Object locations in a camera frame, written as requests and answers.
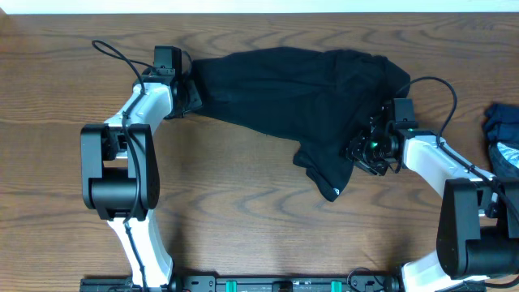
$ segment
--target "wood grain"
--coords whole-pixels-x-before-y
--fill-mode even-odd
[[[117,237],[80,194],[79,131],[130,94],[133,73],[100,55],[102,38],[151,62],[153,47],[193,58],[290,45],[383,54],[413,77],[453,83],[449,143],[488,168],[481,123],[492,102],[519,104],[517,14],[10,16],[0,28],[0,290],[73,291],[85,276],[130,267]],[[452,99],[411,91],[437,128]],[[190,115],[155,137],[162,238],[180,268],[220,274],[339,274],[391,268],[434,249],[440,198],[409,171],[354,171],[333,204],[304,169],[298,143]]]

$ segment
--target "robotic arm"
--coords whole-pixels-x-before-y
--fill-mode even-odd
[[[345,153],[370,174],[385,175],[394,163],[398,164],[396,172],[402,166],[413,170],[442,196],[436,251],[403,265],[397,276],[361,274],[355,269],[346,278],[176,277],[153,210],[160,183],[152,135],[163,118],[182,117],[202,102],[195,85],[182,75],[178,48],[157,46],[153,69],[141,78],[143,82],[134,84],[130,100],[119,112],[105,123],[86,125],[81,131],[84,203],[96,209],[116,232],[133,276],[83,279],[80,291],[484,291],[481,281],[519,272],[517,219],[474,170],[486,181],[494,180],[494,175],[475,166],[467,168],[470,163],[445,140],[440,140],[439,147],[436,135],[418,129],[412,101],[394,99],[373,117],[370,130],[351,141]],[[128,151],[130,144],[135,155]],[[103,161],[115,159],[127,160],[127,167],[104,166]],[[518,181],[501,180],[500,188],[519,206]],[[497,226],[480,227],[482,216],[498,218]]]

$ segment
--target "wire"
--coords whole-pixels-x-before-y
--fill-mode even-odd
[[[375,276],[375,274],[373,273],[373,271],[371,271],[369,268],[364,268],[364,267],[358,267],[358,268],[354,268],[349,274],[348,274],[348,277],[346,278],[346,284],[348,284],[351,289],[354,290],[354,292],[360,292],[357,288],[355,288],[353,285],[351,285],[351,281],[350,281],[350,277],[352,277],[355,272],[357,272],[358,270],[365,270],[365,271],[368,271],[371,276],[375,279],[375,281],[377,282],[377,284],[379,284],[382,289],[381,290],[376,290],[375,292],[381,292],[384,290],[384,284]]]
[[[117,50],[114,49],[114,47],[112,47],[111,45],[108,45],[108,44],[106,44],[104,41],[100,41],[100,40],[94,40],[94,41],[92,41],[92,46],[94,47],[94,49],[97,49],[98,51],[100,51],[101,53],[103,53],[103,54],[105,54],[105,55],[107,55],[107,56],[110,56],[110,57],[112,57],[112,58],[116,58],[117,60],[125,60],[123,57],[121,57],[121,55],[114,55],[114,54],[110,54],[110,53],[108,53],[107,51],[101,49],[100,47],[98,47],[98,46],[96,45],[96,43],[100,43],[100,44],[102,44],[103,46],[105,46],[105,47],[107,47],[107,48],[113,50],[114,52],[117,51]],[[146,66],[146,67],[150,68],[152,71],[155,71],[155,67],[153,67],[152,65],[147,64],[147,63],[145,63],[145,62],[136,61],[136,60],[130,60],[130,59],[128,59],[128,61],[130,61],[130,62],[132,62],[132,63],[134,63],[134,64],[139,64],[139,65]]]
[[[512,201],[510,201],[510,199],[504,194],[504,192],[501,191],[501,185],[500,185],[500,181],[498,180],[498,178],[494,177],[494,178],[492,178],[492,180],[488,179],[484,174],[482,174],[476,170],[476,166],[474,164],[469,165],[468,163],[463,161],[460,157],[458,157],[454,153],[450,152],[450,150],[448,150],[445,147],[445,142],[441,142],[441,140],[440,140],[442,137],[442,134],[444,133],[445,127],[447,127],[447,125],[450,122],[451,118],[453,117],[454,112],[456,111],[456,107],[457,107],[457,94],[456,94],[456,91],[454,90],[453,86],[449,82],[447,82],[441,78],[433,77],[433,76],[424,76],[424,77],[414,79],[411,82],[409,82],[408,84],[404,85],[402,88],[400,88],[395,93],[395,96],[397,96],[398,93],[400,93],[405,88],[408,88],[411,84],[414,84],[414,83],[416,83],[418,81],[422,81],[422,80],[428,80],[428,79],[441,82],[442,84],[447,86],[448,89],[450,89],[451,94],[453,95],[453,107],[452,107],[450,113],[448,114],[447,119],[445,119],[443,126],[440,128],[440,131],[436,135],[436,144],[447,155],[449,155],[454,161],[459,163],[461,166],[465,167],[469,172],[471,172],[472,174],[474,174],[475,176],[480,178],[487,186],[489,186],[492,189],[492,191],[495,192],[497,194],[497,196],[503,201],[504,205],[507,208],[507,211],[508,210],[512,211],[512,214],[515,217],[516,221],[519,222],[519,212],[517,211],[516,207],[513,205]],[[508,288],[512,288],[512,287],[516,286],[517,284],[519,284],[519,276],[517,276],[514,280],[510,281],[509,283],[504,283],[504,284],[486,283],[484,281],[482,281],[482,282],[467,281],[467,282],[477,283],[479,285],[482,285],[482,286],[485,286],[488,288],[508,289]]]
[[[104,50],[100,49],[97,46],[97,43],[105,46],[108,49],[111,49],[118,56],[110,54],[110,53],[107,53]],[[148,291],[148,285],[146,283],[146,277],[144,276],[144,265],[143,265],[142,260],[140,259],[139,253],[138,253],[137,248],[135,246],[135,241],[133,239],[133,236],[131,235],[130,224],[128,223],[128,221],[134,216],[135,210],[137,209],[137,205],[138,205],[139,200],[140,200],[140,191],[141,191],[141,181],[140,180],[141,180],[141,177],[140,177],[139,159],[137,157],[135,146],[133,144],[133,139],[130,137],[130,133],[128,132],[128,129],[127,129],[127,121],[129,119],[129,114],[128,113],[131,113],[131,111],[133,110],[135,105],[140,101],[140,99],[146,93],[146,88],[144,87],[143,78],[139,74],[139,72],[137,71],[137,69],[135,68],[135,66],[132,63],[134,62],[134,63],[144,64],[144,65],[147,65],[147,64],[146,63],[142,63],[142,62],[137,62],[137,61],[129,60],[121,52],[119,52],[113,46],[108,45],[104,41],[94,40],[94,41],[92,41],[92,46],[94,48],[96,48],[98,51],[102,52],[103,54],[106,54],[106,55],[108,55],[110,57],[116,58],[118,60],[123,60],[124,62],[126,62],[128,64],[128,66],[130,66],[130,68],[134,71],[134,73],[137,76],[137,79],[139,80],[139,83],[140,83],[140,94],[130,103],[130,105],[127,107],[127,110],[122,112],[122,121],[121,121],[122,133],[124,134],[124,137],[125,137],[125,139],[127,141],[127,146],[130,149],[131,157],[133,158],[132,160],[133,160],[134,168],[135,168],[135,198],[134,198],[134,202],[133,202],[133,205],[131,207],[130,212],[127,214],[126,218],[124,218],[122,223],[124,224],[124,228],[125,228],[125,230],[127,232],[127,235],[128,235],[128,240],[130,241],[131,250],[133,251],[135,258],[137,259],[137,263],[139,264],[139,270],[140,270],[141,275],[143,277],[143,291],[145,292],[145,291]]]

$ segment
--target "wooden table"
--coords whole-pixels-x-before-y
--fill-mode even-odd
[[[130,266],[80,190],[79,131],[127,100],[135,77],[99,54],[101,38],[152,61],[154,45],[193,58],[281,45],[383,54],[412,77],[450,81],[458,110],[445,132],[489,167],[481,123],[492,102],[519,104],[514,14],[39,15],[0,17],[0,290],[74,291],[86,276]],[[441,84],[411,90],[418,120],[438,128],[452,98]],[[298,143],[195,114],[155,137],[157,216],[179,268],[225,274],[383,270],[435,248],[441,200],[416,174],[355,170],[327,203],[292,164]]]

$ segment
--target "white wall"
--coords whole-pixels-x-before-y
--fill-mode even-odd
[[[514,12],[519,0],[0,0],[7,14]]]

